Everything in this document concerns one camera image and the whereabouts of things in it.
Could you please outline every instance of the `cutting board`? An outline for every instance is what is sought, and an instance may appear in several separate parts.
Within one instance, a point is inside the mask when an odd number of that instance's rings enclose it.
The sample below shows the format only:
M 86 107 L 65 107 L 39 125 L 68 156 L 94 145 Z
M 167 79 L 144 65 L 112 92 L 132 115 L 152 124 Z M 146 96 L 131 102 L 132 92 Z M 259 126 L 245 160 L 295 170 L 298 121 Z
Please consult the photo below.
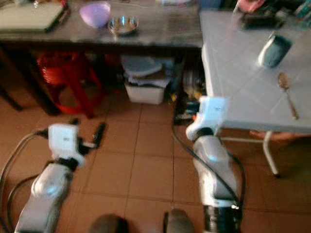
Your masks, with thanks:
M 1 32 L 46 32 L 61 17 L 62 4 L 46 2 L 34 7 L 32 3 L 22 6 L 13 4 L 0 8 Z

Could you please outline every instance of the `dark countertop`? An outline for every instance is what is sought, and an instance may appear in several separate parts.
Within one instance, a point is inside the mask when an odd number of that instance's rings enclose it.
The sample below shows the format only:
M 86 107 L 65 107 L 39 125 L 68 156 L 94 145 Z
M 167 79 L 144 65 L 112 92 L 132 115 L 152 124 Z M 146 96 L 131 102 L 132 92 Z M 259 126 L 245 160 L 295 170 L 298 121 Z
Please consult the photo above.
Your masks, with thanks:
M 195 6 L 144 6 L 111 2 L 111 15 L 134 15 L 139 18 L 139 31 L 125 37 L 115 37 L 107 27 L 93 29 L 79 15 L 82 1 L 70 2 L 71 14 L 63 23 L 49 33 L 0 33 L 0 43 L 5 45 L 28 45 L 35 49 L 44 46 L 66 46 L 71 44 L 85 47 L 153 47 L 177 50 L 201 50 L 203 37 L 200 18 Z

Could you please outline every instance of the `purple bowl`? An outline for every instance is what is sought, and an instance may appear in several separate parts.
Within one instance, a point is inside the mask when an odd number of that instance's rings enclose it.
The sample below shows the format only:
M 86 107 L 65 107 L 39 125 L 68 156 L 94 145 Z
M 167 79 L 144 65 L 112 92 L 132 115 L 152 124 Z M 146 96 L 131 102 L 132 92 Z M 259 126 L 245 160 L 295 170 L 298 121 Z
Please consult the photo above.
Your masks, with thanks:
M 109 20 L 110 4 L 106 1 L 90 3 L 81 7 L 80 15 L 87 25 L 93 28 L 101 28 Z

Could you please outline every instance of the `marble countertop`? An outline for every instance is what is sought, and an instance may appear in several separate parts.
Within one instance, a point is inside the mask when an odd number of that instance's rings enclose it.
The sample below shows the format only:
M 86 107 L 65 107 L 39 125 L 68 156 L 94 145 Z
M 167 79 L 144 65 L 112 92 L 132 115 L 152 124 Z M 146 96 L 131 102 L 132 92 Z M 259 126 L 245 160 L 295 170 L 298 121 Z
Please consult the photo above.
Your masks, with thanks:
M 226 128 L 311 133 L 311 31 L 304 32 L 274 69 L 258 64 L 270 30 L 241 31 L 240 15 L 204 11 L 202 60 L 207 94 L 229 99 Z M 289 94 L 300 115 L 294 120 L 277 77 L 291 80 Z
M 86 2 L 69 3 L 71 14 L 49 33 L 0 33 L 0 43 L 88 43 L 103 46 L 142 46 L 191 48 L 203 46 L 200 18 L 195 6 L 158 6 L 153 3 L 121 3 L 109 1 L 111 16 L 134 15 L 139 18 L 139 31 L 125 37 L 115 37 L 107 27 L 93 29 L 79 15 Z

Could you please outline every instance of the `white table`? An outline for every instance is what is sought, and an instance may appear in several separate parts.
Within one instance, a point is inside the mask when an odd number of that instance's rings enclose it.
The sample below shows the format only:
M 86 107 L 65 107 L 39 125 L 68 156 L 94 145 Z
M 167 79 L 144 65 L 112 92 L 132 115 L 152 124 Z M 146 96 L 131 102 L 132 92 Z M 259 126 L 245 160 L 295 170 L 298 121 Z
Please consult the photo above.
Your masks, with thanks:
M 258 55 L 270 30 L 242 31 L 240 14 L 202 11 L 207 94 L 229 99 L 225 128 L 268 131 L 263 148 L 272 172 L 278 170 L 268 150 L 272 132 L 311 133 L 311 32 L 304 32 L 274 69 L 260 67 Z M 291 79 L 290 96 L 299 113 L 291 115 L 285 93 L 277 85 L 280 72 Z

